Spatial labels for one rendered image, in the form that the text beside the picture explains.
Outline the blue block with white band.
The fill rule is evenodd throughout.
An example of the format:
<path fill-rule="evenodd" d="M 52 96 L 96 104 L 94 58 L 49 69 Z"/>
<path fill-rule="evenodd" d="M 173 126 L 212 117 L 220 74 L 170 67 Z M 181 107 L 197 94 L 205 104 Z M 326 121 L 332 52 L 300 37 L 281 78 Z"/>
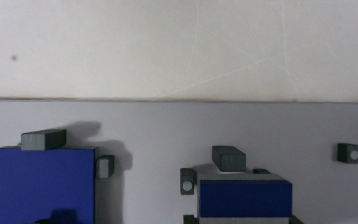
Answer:
<path fill-rule="evenodd" d="M 292 183 L 278 174 L 198 174 L 199 224 L 289 224 Z"/>

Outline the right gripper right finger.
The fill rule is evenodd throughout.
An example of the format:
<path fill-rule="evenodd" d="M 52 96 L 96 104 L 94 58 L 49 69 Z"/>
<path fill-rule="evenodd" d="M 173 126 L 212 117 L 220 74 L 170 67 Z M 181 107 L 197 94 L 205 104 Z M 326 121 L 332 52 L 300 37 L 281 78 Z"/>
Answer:
<path fill-rule="evenodd" d="M 289 224 L 304 224 L 300 221 L 295 215 L 292 215 L 292 218 L 289 218 Z"/>

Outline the blue rectangular plate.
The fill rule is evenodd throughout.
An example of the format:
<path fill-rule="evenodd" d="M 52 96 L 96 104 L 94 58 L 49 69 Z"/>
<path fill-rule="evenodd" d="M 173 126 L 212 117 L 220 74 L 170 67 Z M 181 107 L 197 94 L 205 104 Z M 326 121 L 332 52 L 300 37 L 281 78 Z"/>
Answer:
<path fill-rule="evenodd" d="M 0 147 L 0 224 L 99 224 L 100 147 Z"/>

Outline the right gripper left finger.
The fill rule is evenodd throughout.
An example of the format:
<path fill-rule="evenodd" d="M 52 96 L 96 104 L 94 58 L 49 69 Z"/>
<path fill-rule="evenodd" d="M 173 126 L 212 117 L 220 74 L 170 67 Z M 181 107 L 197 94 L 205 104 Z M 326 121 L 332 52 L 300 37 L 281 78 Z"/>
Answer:
<path fill-rule="evenodd" d="M 183 215 L 183 224 L 199 224 L 199 220 L 194 215 Z"/>

